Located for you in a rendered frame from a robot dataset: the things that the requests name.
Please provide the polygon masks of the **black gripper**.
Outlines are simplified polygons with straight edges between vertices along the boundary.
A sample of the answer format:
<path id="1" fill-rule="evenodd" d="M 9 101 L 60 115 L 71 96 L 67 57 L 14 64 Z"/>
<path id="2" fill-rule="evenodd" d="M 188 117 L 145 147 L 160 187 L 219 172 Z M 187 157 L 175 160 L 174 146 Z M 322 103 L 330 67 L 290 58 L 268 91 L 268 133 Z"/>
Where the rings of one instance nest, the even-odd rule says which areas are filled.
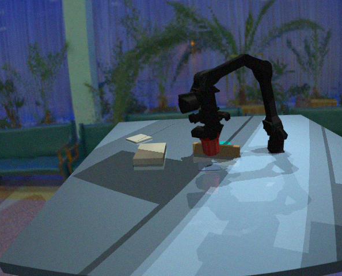
<path id="1" fill-rule="evenodd" d="M 230 114 L 228 112 L 218 111 L 219 106 L 214 106 L 209 109 L 199 110 L 202 113 L 204 126 L 197 126 L 191 131 L 192 137 L 210 140 L 217 138 L 217 134 L 221 133 L 223 124 L 220 121 L 225 118 L 226 121 L 230 120 Z"/>

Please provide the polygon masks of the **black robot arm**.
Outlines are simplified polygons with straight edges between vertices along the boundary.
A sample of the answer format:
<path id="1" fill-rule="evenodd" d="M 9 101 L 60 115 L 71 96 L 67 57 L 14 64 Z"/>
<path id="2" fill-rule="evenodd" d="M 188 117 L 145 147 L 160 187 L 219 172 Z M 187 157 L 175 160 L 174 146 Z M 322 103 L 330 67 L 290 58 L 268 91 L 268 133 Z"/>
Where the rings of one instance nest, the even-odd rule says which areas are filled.
<path id="1" fill-rule="evenodd" d="M 179 108 L 182 114 L 198 110 L 200 106 L 202 109 L 213 108 L 216 106 L 215 93 L 220 92 L 214 84 L 218 83 L 223 76 L 243 66 L 253 71 L 254 77 L 260 84 L 266 114 L 265 120 L 262 120 L 263 129 L 270 136 L 267 150 L 272 154 L 285 153 L 284 140 L 287 139 L 288 134 L 284 130 L 276 111 L 271 85 L 272 64 L 267 60 L 261 60 L 248 54 L 240 54 L 218 67 L 197 72 L 193 78 L 194 82 L 190 92 L 178 95 Z"/>

